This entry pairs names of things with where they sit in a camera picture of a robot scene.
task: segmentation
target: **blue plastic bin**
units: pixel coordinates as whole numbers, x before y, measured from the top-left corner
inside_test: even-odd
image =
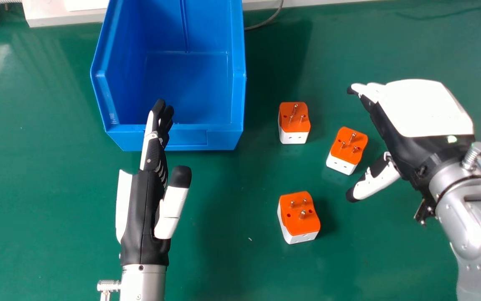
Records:
[[[242,0],[110,0],[91,69],[105,132],[142,149],[149,110],[175,109],[167,150],[230,150],[244,126]]]

